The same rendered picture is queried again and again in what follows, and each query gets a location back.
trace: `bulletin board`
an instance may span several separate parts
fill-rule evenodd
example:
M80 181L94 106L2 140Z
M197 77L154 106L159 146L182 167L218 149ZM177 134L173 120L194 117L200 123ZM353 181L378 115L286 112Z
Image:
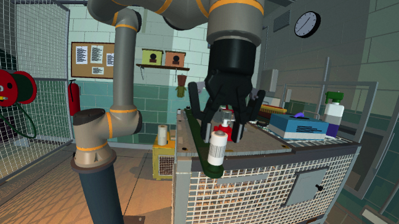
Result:
M115 43L72 42L71 77L113 79Z

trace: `clock face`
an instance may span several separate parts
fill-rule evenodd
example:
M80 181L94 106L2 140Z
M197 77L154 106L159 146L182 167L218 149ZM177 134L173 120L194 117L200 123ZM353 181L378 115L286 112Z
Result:
M320 26L321 17L316 12L307 12L303 14L295 24L295 34L300 38L308 38Z

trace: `green hose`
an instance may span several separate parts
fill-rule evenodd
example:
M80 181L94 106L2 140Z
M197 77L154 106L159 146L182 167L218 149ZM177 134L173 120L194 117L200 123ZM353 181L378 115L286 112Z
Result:
M18 103L15 103L15 104L17 105L18 109L22 110L22 112L28 117L29 121L31 122L31 124L32 124L32 126L33 126L33 132L34 132L34 136L33 136L33 137L29 137L29 136L27 136L27 135L24 135L24 134L22 134L21 132L19 132L16 128L12 127L12 125L5 119L5 117L4 117L2 114L0 114L0 118L2 118L2 119L4 120L4 122L5 122L6 124L8 124L8 126L10 126L11 129L14 130L16 133L18 133L18 134L24 136L25 138L36 138L36 128L35 128L35 126L34 126L34 124L33 124L32 119L29 117L29 115L25 112L25 110L23 110L23 108L22 108Z

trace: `wooden floor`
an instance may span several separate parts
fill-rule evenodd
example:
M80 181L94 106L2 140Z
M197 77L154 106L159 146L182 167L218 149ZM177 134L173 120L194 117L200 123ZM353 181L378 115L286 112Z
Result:
M152 150L113 148L116 183L123 215L145 217L145 224L171 224L172 181L152 178ZM56 151L0 186L0 223L93 223L79 175L70 161L76 145ZM327 224L357 224L348 211L334 205Z

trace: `bottle with green cap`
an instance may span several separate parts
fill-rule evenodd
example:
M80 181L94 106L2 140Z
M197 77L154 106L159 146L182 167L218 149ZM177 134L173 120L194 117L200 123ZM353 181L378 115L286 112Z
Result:
M344 99L342 92L327 92L326 93L326 111L324 112L324 122L329 123L326 136L336 138L339 125L341 124L342 115L344 114L344 106L339 103Z

